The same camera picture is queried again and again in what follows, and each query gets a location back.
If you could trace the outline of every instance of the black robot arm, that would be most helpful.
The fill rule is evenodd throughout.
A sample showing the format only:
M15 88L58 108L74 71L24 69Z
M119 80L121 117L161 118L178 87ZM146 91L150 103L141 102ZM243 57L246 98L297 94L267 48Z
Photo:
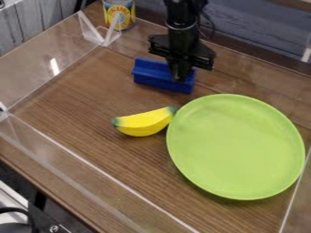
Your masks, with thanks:
M198 18L209 0L165 0L167 35L150 36L150 53L167 58L173 78L183 82L194 66L213 70L215 52L199 41Z

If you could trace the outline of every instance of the blue object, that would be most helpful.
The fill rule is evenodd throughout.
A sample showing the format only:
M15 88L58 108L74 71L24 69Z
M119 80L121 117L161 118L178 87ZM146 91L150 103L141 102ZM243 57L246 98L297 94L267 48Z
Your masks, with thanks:
M193 93L197 76L195 69L193 69L186 81L181 83L173 79L167 63L138 57L131 74L134 75L134 82L138 84L155 86L187 94Z

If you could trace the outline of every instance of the yellow can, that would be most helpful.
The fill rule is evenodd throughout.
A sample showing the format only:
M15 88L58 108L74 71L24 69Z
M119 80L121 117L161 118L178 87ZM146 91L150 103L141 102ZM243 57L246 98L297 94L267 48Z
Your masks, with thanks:
M127 30L135 26L135 0L103 0L103 12L107 27L111 26L117 13L119 13L117 30Z

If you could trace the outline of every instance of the plate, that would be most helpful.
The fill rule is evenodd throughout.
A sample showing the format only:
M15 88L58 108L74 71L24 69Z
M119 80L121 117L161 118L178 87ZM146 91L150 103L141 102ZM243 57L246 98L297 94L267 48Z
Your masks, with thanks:
M225 198L269 198L303 171L305 142L293 122L246 96L219 94L190 102L170 123L167 143L185 176Z

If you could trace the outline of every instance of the banana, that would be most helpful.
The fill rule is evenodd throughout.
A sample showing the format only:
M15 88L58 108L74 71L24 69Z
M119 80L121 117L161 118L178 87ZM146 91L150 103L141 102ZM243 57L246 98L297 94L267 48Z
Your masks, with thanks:
M170 124L177 111L175 106L167 106L137 115L115 117L113 124L117 130L127 135L135 137L150 136Z

